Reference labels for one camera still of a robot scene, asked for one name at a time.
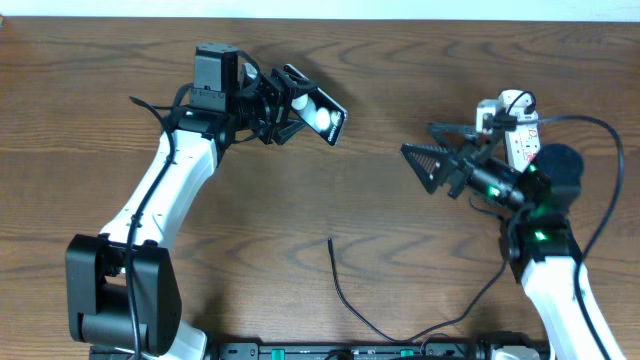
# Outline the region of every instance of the white background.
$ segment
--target white background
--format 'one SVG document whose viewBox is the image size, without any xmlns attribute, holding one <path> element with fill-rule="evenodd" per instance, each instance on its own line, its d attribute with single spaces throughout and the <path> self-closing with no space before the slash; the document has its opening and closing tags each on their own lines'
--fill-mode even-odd
<svg viewBox="0 0 640 360">
<path fill-rule="evenodd" d="M 640 21 L 640 0 L 0 0 L 5 16 Z"/>
</svg>

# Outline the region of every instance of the green light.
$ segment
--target green light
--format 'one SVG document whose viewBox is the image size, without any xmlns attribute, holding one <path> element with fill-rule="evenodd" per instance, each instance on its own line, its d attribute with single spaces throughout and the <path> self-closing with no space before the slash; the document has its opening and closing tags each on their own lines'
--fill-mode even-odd
<svg viewBox="0 0 640 360">
<path fill-rule="evenodd" d="M 494 188 L 493 186 L 489 186 L 489 196 L 500 196 L 500 190 Z"/>
<path fill-rule="evenodd" d="M 536 231 L 536 239 L 538 241 L 547 240 L 547 235 L 543 234 L 542 231 Z"/>
</svg>

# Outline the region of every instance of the wooden table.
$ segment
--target wooden table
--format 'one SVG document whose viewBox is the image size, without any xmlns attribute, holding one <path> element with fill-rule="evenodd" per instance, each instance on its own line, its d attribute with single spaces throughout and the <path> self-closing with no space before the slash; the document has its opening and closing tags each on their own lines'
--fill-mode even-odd
<svg viewBox="0 0 640 360">
<path fill-rule="evenodd" d="M 399 154 L 432 142 L 432 121 L 471 124 L 505 88 L 543 115 L 610 122 L 626 150 L 619 206 L 588 261 L 600 308 L 640 358 L 640 28 L 634 24 L 8 18 L 0 30 L 0 357 L 83 358 L 67 330 L 64 252 L 124 205 L 155 154 L 159 126 L 128 95 L 167 104 L 192 79 L 196 43 L 226 42 L 270 69 L 292 63 L 351 119 L 338 147 L 305 129 L 278 147 L 233 146 L 196 198 L 173 263 L 183 319 L 265 342 L 380 341 L 346 296 L 394 337 L 457 317 L 500 266 L 498 224 L 446 191 L 429 196 Z M 613 187 L 600 128 L 542 129 L 585 156 L 572 209 L 584 245 Z M 454 336 L 544 338 L 510 272 Z"/>
</svg>

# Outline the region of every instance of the robotic arm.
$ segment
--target robotic arm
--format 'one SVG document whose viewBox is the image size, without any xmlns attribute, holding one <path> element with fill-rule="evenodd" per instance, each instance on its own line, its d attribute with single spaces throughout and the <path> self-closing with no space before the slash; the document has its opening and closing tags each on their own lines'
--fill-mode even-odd
<svg viewBox="0 0 640 360">
<path fill-rule="evenodd" d="M 239 58 L 247 63 L 238 80 Z M 189 104 L 181 106 L 187 92 Z M 134 102 L 156 113 L 141 100 Z M 194 83 L 183 86 L 167 109 L 170 112 L 162 120 L 169 129 L 160 137 L 158 152 L 129 201 L 98 236 L 76 235 L 67 249 L 69 328 L 76 341 L 132 349 L 127 292 L 133 291 L 145 358 L 199 360 L 205 355 L 207 337 L 180 321 L 182 303 L 170 260 L 198 190 L 214 174 L 225 150 L 242 142 L 236 141 L 236 132 L 249 130 L 253 134 L 245 140 L 282 145 L 309 125 L 333 146 L 347 112 L 292 65 L 267 75 L 243 51 L 211 43 L 197 46 Z M 289 118 L 290 112 L 298 119 Z M 170 140 L 175 145 L 173 161 L 163 169 L 170 159 Z M 146 206 L 134 221 L 145 197 Z M 111 284 L 108 278 L 125 271 L 127 240 L 136 225 L 132 282 Z"/>
<path fill-rule="evenodd" d="M 541 148 L 536 119 L 533 94 L 507 90 L 497 100 L 480 102 L 475 127 L 432 124 L 429 132 L 440 146 L 404 144 L 401 152 L 429 194 L 448 182 L 448 195 L 455 199 L 468 186 L 514 213 L 502 225 L 502 257 L 538 310 L 558 358 L 624 359 L 591 292 L 583 254 L 566 218 L 580 195 L 582 157 L 565 145 Z M 461 147 L 446 137 L 451 134 L 464 136 Z M 502 140 L 509 165 L 492 157 Z"/>
</svg>

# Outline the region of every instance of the wood grain surface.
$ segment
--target wood grain surface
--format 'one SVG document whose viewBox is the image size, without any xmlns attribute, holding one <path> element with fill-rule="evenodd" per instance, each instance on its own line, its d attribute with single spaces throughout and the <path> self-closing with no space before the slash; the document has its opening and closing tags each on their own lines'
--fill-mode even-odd
<svg viewBox="0 0 640 360">
<path fill-rule="evenodd" d="M 169 103 L 202 41 L 263 69 L 294 64 L 351 118 L 335 148 L 305 129 L 226 153 L 173 255 L 183 319 L 223 339 L 381 341 L 336 296 L 328 236 L 346 296 L 387 334 L 458 316 L 499 268 L 498 224 L 466 195 L 429 196 L 399 148 L 430 143 L 428 122 L 470 124 L 480 100 L 525 88 L 542 115 L 601 117 L 622 136 L 622 197 L 588 267 L 619 344 L 640 358 L 638 25 L 91 18 L 0 29 L 0 358 L 86 358 L 67 329 L 64 251 L 119 211 L 155 154 L 160 127 L 128 95 Z M 613 188 L 612 141 L 577 123 L 541 135 L 585 156 L 571 213 L 584 245 Z M 499 329 L 545 337 L 509 272 L 444 330 Z"/>
</svg>

